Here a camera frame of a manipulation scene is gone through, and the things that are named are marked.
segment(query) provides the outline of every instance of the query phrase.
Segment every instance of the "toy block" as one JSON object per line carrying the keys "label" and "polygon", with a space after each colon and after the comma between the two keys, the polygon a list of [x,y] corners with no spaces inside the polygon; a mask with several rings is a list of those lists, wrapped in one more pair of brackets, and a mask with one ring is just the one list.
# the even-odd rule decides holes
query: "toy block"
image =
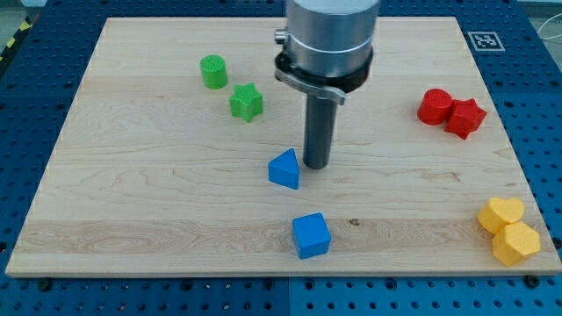
{"label": "toy block", "polygon": [[468,134],[479,129],[486,116],[486,111],[480,109],[474,99],[459,101],[453,100],[452,112],[445,132],[455,133],[466,140]]}
{"label": "toy block", "polygon": [[441,89],[428,90],[423,96],[418,118],[425,124],[439,125],[450,115],[453,98]]}
{"label": "toy block", "polygon": [[216,90],[227,85],[227,65],[222,57],[208,55],[199,62],[199,68],[207,88]]}
{"label": "toy block", "polygon": [[492,239],[494,256],[509,267],[539,251],[538,232],[521,221],[503,227]]}
{"label": "toy block", "polygon": [[326,220],[319,212],[293,219],[292,236],[301,260],[326,254],[332,241]]}
{"label": "toy block", "polygon": [[250,122],[255,115],[263,112],[263,96],[253,83],[235,85],[230,97],[230,111],[232,116]]}
{"label": "toy block", "polygon": [[504,226],[513,224],[525,213],[525,204],[516,197],[492,197],[478,213],[478,222],[490,233],[497,234]]}
{"label": "toy block", "polygon": [[287,188],[299,188],[300,169],[293,148],[285,151],[267,165],[270,181]]}

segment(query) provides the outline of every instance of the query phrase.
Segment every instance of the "red cylinder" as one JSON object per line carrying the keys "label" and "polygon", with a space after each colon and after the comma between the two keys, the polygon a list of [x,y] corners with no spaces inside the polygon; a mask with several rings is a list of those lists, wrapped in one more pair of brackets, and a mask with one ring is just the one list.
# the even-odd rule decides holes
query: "red cylinder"
{"label": "red cylinder", "polygon": [[450,115],[453,98],[441,89],[428,90],[423,96],[418,118],[425,124],[439,125]]}

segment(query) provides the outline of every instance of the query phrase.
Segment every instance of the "red block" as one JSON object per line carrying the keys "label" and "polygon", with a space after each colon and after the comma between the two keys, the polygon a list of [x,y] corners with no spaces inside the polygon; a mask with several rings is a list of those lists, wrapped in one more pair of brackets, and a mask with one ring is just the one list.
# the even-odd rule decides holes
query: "red block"
{"label": "red block", "polygon": [[486,111],[480,109],[474,99],[453,100],[452,112],[445,132],[455,133],[466,140],[468,134],[478,130],[485,116]]}
{"label": "red block", "polygon": [[441,89],[428,90],[423,96],[418,118],[425,124],[439,125],[450,115],[453,98]]}

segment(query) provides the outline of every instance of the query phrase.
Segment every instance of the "blue block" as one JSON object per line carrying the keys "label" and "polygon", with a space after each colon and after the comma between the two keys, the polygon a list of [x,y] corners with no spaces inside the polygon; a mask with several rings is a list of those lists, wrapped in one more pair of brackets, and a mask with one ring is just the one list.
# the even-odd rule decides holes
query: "blue block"
{"label": "blue block", "polygon": [[319,212],[293,219],[292,236],[300,259],[326,254],[332,241],[326,220]]}
{"label": "blue block", "polygon": [[270,161],[267,167],[271,182],[295,190],[299,188],[300,170],[299,164],[297,163],[297,155],[293,148]]}

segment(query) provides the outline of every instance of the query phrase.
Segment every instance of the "metal cylinder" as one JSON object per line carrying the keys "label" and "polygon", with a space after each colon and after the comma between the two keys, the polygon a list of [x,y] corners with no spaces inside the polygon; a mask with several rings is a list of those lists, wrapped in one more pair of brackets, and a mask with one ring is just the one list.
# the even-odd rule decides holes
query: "metal cylinder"
{"label": "metal cylinder", "polygon": [[371,53],[380,0],[287,0],[286,48],[297,68],[340,77]]}
{"label": "metal cylinder", "polygon": [[326,98],[306,96],[303,161],[310,169],[322,169],[328,165],[336,112],[337,103]]}

